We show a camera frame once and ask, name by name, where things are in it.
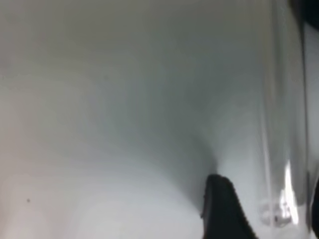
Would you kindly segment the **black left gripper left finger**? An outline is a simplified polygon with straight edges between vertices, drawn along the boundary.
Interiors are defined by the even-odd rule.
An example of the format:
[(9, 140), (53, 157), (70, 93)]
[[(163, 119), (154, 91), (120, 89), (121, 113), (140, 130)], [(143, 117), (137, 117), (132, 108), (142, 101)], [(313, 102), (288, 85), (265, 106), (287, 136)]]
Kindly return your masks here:
[(204, 239), (256, 239), (233, 183), (219, 174), (207, 177), (203, 211)]

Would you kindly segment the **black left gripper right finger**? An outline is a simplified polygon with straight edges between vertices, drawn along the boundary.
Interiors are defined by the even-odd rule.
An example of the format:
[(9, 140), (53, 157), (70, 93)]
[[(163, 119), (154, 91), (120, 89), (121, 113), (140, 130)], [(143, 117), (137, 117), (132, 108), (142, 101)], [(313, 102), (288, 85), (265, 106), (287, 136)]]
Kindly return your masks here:
[(307, 172), (307, 226), (308, 231), (319, 238), (319, 176)]

